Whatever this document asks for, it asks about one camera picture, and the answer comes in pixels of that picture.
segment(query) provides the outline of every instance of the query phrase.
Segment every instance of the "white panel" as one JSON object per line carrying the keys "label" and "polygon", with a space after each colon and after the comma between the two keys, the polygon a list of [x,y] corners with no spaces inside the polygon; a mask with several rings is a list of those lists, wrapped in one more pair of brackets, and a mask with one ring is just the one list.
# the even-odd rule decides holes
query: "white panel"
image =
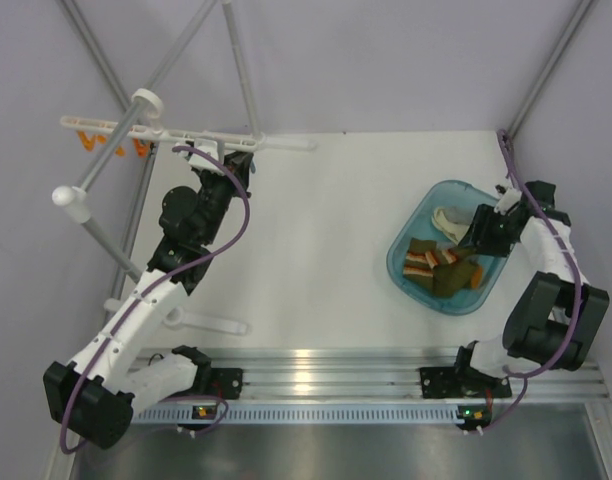
{"label": "white panel", "polygon": [[[574,0],[235,0],[267,131],[492,129],[510,121]],[[199,0],[80,2],[128,88]],[[218,5],[159,92],[179,128],[246,124]]]}
{"label": "white panel", "polygon": [[[54,1],[0,2],[0,479],[39,478],[55,444],[42,375],[102,319],[113,262],[51,201],[92,155],[59,126],[68,111],[117,117]],[[91,191],[119,238],[141,160],[115,157]]]}
{"label": "white panel", "polygon": [[612,395],[612,1],[598,2],[517,151],[527,179],[557,184],[580,265],[611,296],[593,351]]}
{"label": "white panel", "polygon": [[[161,329],[150,346],[425,348],[498,335],[533,274],[523,249],[513,253],[484,305],[462,317],[407,297],[386,269],[390,245],[434,184],[458,178],[494,192],[505,174],[494,133],[312,138],[320,146],[311,153],[256,155],[249,229],[213,261],[187,305],[193,313],[248,323],[249,333]],[[161,201],[178,185],[199,182],[182,159],[162,150],[133,252],[137,265],[159,243]],[[242,211],[233,201],[211,248],[232,238]]]}

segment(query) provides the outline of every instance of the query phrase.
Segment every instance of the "black wire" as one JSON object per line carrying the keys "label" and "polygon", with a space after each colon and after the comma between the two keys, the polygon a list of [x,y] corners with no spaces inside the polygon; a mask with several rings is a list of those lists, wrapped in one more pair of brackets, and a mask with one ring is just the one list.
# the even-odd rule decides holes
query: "black wire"
{"label": "black wire", "polygon": [[151,363],[153,363],[153,360],[155,359],[155,357],[156,357],[156,356],[158,356],[158,355],[159,355],[159,358],[160,358],[161,360],[163,360],[163,359],[164,359],[164,356],[163,356],[161,353],[153,353],[153,354],[151,355],[151,357],[148,359],[148,366],[149,366],[149,367],[150,367],[150,364],[151,364]]}

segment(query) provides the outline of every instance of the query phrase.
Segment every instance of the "table surface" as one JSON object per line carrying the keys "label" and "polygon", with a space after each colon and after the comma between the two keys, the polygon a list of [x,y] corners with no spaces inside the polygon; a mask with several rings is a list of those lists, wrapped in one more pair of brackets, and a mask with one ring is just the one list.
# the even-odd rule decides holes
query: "table surface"
{"label": "table surface", "polygon": [[[195,328],[160,328],[151,348],[432,348],[501,334],[530,281],[515,249],[484,305],[447,316],[407,297],[390,280],[386,254],[424,195],[458,179],[489,193],[504,179],[495,133],[415,132],[299,135],[312,152],[255,155],[251,223],[217,257],[184,306],[189,312],[246,322],[245,336]],[[142,211],[132,258],[144,267],[162,237],[161,201],[199,180],[162,144]],[[240,228],[233,200],[212,249]],[[132,289],[128,280],[124,298]]]}

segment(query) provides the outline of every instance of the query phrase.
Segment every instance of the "wall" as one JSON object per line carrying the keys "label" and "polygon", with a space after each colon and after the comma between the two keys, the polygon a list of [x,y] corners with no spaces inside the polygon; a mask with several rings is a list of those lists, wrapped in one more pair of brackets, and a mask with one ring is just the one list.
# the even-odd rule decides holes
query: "wall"
{"label": "wall", "polygon": [[611,305],[595,343],[612,395],[612,0],[598,2],[518,138],[524,177],[558,185],[581,267]]}
{"label": "wall", "polygon": [[[200,1],[79,3],[133,91]],[[246,124],[220,3],[158,91],[175,127]],[[264,129],[339,132],[503,124],[575,3],[235,0],[233,6]]]}
{"label": "wall", "polygon": [[[43,372],[88,342],[114,271],[51,202],[91,159],[67,113],[120,112],[55,2],[0,2],[0,480],[42,475],[57,432]],[[140,163],[117,158],[91,192],[116,238]]]}

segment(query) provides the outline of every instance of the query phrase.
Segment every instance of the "white table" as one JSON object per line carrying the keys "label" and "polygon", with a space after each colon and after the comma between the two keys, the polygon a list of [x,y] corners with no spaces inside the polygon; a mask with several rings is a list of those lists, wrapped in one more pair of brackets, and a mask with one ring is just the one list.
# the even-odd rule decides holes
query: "white table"
{"label": "white table", "polygon": [[[319,147],[255,155],[248,231],[213,261],[185,306],[246,322],[250,332],[162,328],[148,346],[433,348],[500,334],[534,273],[522,249],[515,249],[484,305],[461,317],[418,304],[386,270],[390,245],[433,185],[459,179],[494,193],[505,175],[494,132],[304,137]],[[199,180],[162,145],[132,255],[140,267],[162,237],[162,198],[179,185],[197,189]],[[242,217],[235,199],[213,249],[236,233]],[[128,281],[124,298],[132,286]]]}

